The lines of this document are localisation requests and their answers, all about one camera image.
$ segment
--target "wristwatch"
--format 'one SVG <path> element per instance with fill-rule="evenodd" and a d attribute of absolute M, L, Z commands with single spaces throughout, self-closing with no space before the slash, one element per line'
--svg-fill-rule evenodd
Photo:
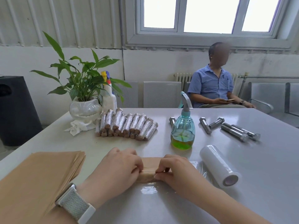
<path fill-rule="evenodd" d="M 63 207 L 79 224 L 87 223 L 95 212 L 95 208 L 80 197 L 73 183 L 58 196 L 55 205 Z"/>

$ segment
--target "shirt sleeve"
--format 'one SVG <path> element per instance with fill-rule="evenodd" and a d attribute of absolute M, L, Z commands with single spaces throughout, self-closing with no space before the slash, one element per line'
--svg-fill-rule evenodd
<path fill-rule="evenodd" d="M 197 93 L 200 94 L 200 91 L 202 90 L 202 80 L 200 77 L 200 73 L 199 72 L 194 72 L 190 85 L 189 85 L 189 89 L 188 89 L 188 94 L 190 93 Z"/>
<path fill-rule="evenodd" d="M 229 72 L 228 72 L 228 80 L 229 80 L 228 91 L 233 92 L 234 89 L 233 78 Z"/>

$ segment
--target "teal spray bottle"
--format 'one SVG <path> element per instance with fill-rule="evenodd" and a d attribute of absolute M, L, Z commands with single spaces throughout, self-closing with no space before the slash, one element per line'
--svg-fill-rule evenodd
<path fill-rule="evenodd" d="M 171 144 L 179 149 L 189 149 L 192 147 L 195 138 L 195 125 L 190 117 L 190 109 L 193 109 L 187 94 L 181 92 L 182 100 L 180 107 L 184 105 L 181 115 L 176 119 L 172 129 Z"/>

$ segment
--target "blue shirt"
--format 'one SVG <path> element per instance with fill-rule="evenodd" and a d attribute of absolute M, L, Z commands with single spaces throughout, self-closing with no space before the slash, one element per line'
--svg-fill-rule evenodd
<path fill-rule="evenodd" d="M 197 93 L 210 99 L 227 99 L 227 92 L 232 92 L 233 88 L 233 79 L 228 71 L 221 68 L 218 78 L 207 65 L 193 73 L 188 94 Z M 201 105 L 203 104 L 194 101 L 193 108 L 198 108 Z"/>

